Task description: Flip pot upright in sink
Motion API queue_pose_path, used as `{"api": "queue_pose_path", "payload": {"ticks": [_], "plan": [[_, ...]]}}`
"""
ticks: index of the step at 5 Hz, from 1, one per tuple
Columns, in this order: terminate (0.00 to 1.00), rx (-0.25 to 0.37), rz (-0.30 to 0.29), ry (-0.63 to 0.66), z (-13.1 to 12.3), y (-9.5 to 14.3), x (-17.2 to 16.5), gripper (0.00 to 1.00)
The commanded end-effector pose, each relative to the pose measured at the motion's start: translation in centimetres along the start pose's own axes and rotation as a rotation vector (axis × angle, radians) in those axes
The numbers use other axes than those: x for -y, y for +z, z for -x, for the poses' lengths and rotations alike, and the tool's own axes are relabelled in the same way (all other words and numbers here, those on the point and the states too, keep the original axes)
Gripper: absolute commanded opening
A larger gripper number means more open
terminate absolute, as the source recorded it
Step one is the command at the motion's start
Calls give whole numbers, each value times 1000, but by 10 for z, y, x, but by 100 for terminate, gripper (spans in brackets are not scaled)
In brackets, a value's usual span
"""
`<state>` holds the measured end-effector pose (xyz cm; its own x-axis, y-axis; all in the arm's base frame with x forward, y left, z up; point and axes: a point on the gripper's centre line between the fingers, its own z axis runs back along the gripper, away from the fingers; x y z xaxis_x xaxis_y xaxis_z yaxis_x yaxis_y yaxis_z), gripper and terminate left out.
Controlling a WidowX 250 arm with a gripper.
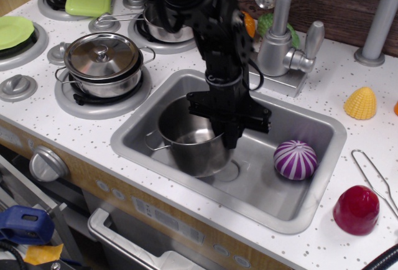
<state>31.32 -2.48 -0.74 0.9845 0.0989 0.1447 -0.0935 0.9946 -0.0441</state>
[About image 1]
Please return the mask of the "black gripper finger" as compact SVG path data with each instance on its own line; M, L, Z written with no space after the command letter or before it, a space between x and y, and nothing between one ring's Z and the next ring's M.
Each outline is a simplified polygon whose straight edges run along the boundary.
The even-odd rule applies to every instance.
M237 122L221 122L211 119L211 127L216 136L220 136L226 149L235 149L242 136L244 125Z

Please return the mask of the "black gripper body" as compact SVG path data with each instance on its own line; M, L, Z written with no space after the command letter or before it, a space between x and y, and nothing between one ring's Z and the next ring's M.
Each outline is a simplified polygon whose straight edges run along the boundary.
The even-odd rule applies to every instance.
M268 133L271 111L250 95L248 79L242 75L225 83L206 77L208 91L194 91L186 95L192 114L208 118L218 133L242 133L252 129Z

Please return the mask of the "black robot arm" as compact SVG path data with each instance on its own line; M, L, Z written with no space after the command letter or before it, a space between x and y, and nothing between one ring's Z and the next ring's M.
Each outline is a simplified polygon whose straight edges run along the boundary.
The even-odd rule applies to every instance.
M237 0L153 0L162 27L170 33L192 29L206 63L208 91L190 92L191 114L208 118L227 149L245 129L270 130L271 111L251 98L249 66L252 38Z

